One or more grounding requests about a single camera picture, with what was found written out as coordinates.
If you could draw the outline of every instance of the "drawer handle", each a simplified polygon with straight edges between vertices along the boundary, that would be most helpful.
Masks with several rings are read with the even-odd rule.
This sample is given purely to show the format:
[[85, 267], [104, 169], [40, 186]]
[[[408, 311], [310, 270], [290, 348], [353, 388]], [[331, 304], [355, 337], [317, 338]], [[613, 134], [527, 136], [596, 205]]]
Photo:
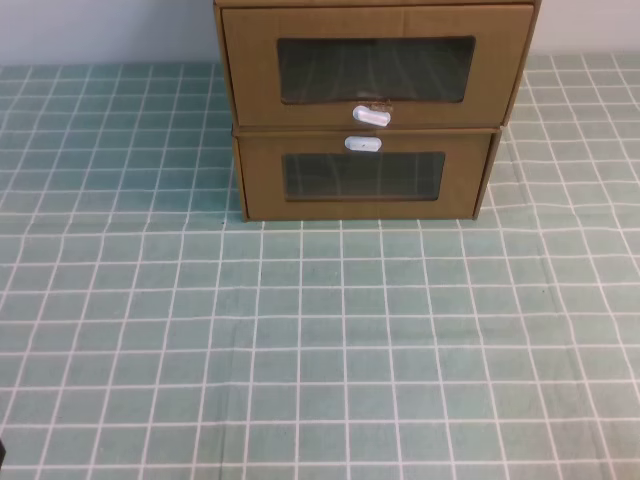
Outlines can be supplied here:
[[377, 152], [382, 147], [382, 140], [377, 137], [347, 137], [344, 146], [354, 152]]
[[359, 122], [376, 125], [378, 127], [386, 127], [391, 121], [391, 114], [388, 112], [376, 112], [364, 105], [358, 105], [353, 109], [353, 118]]

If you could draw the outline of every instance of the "white wall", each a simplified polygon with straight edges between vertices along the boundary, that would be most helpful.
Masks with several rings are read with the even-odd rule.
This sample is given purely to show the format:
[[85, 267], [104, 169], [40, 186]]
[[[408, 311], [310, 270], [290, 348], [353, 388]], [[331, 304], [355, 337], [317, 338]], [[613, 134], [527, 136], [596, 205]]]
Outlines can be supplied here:
[[211, 0], [0, 0], [0, 64], [211, 61]]
[[[640, 0], [544, 0], [534, 52], [640, 50]], [[0, 64], [210, 61], [211, 0], [0, 0]]]
[[543, 0], [532, 49], [640, 50], [640, 0]]

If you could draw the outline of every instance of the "cardboard drawer box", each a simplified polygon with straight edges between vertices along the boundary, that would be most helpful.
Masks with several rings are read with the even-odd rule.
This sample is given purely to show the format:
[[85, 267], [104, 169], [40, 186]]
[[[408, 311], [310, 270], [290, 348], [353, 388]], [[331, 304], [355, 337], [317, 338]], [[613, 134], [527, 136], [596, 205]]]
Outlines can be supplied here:
[[[473, 218], [499, 137], [492, 129], [240, 133], [244, 213], [248, 220]], [[350, 149], [362, 145], [370, 151]]]
[[[357, 107], [363, 118], [388, 113], [389, 129], [496, 128], [508, 117], [536, 7], [223, 7], [217, 13], [240, 128], [367, 128], [354, 118]], [[377, 113], [373, 119], [384, 121]]]

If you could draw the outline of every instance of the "drawer window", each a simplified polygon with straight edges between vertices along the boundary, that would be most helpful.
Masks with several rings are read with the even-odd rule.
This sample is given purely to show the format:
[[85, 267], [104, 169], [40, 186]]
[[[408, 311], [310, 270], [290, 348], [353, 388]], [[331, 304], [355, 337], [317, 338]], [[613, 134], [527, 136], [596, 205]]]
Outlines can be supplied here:
[[287, 201], [435, 201], [443, 152], [283, 155]]
[[343, 101], [460, 103], [474, 37], [278, 39], [284, 104]]

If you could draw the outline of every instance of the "cardboard edge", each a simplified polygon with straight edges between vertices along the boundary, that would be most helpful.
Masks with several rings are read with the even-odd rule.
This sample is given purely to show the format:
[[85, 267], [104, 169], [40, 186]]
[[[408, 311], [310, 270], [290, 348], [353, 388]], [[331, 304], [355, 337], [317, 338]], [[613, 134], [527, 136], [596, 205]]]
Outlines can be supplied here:
[[233, 143], [233, 164], [236, 169], [236, 183], [238, 184], [238, 193], [240, 193], [240, 203], [242, 204], [242, 218], [245, 222], [248, 222], [250, 220], [249, 206], [247, 204], [247, 197], [244, 194], [244, 176], [242, 175], [242, 161], [240, 160], [240, 144], [235, 136], [231, 138], [231, 141]]
[[234, 138], [273, 138], [273, 137], [326, 137], [327, 135], [493, 135], [500, 132], [501, 127], [497, 128], [425, 128], [425, 129], [371, 129], [361, 130], [352, 129], [322, 129], [322, 130], [250, 130], [245, 128], [233, 129]]
[[518, 68], [518, 76], [516, 77], [516, 81], [513, 84], [513, 90], [511, 91], [511, 99], [509, 100], [509, 105], [507, 106], [507, 111], [505, 112], [504, 120], [502, 121], [502, 125], [505, 127], [509, 123], [509, 119], [511, 118], [511, 113], [513, 112], [513, 107], [516, 103], [516, 98], [518, 96], [518, 91], [520, 90], [520, 84], [522, 83], [522, 77], [524, 76], [524, 69], [527, 65], [529, 52], [531, 51], [531, 42], [533, 41], [533, 35], [536, 31], [536, 25], [538, 23], [538, 16], [540, 15], [541, 6], [542, 6], [542, 0], [536, 0], [533, 4], [533, 16], [531, 17], [531, 25], [529, 26], [529, 34], [527, 35], [527, 42], [525, 43], [524, 51], [522, 52], [522, 59], [520, 60], [520, 67]]
[[500, 139], [502, 138], [502, 130], [495, 132], [491, 137], [491, 143], [489, 144], [489, 151], [487, 152], [487, 161], [484, 165], [482, 172], [482, 180], [480, 181], [480, 190], [478, 191], [478, 197], [476, 198], [476, 206], [473, 209], [473, 219], [477, 220], [480, 214], [480, 208], [482, 207], [482, 201], [489, 185], [489, 177], [493, 170], [493, 164], [496, 160], [498, 148], [500, 147]]
[[308, 7], [398, 7], [398, 6], [469, 6], [534, 5], [541, 0], [216, 0], [222, 8], [308, 8]]
[[229, 67], [229, 56], [227, 55], [227, 42], [224, 34], [224, 22], [222, 21], [222, 9], [213, 3], [213, 11], [216, 21], [216, 33], [218, 35], [218, 49], [220, 50], [220, 64], [224, 72], [224, 85], [227, 90], [227, 99], [231, 109], [231, 119], [233, 126], [238, 125], [238, 111], [236, 110], [236, 97], [233, 94], [233, 82], [231, 81], [231, 69]]

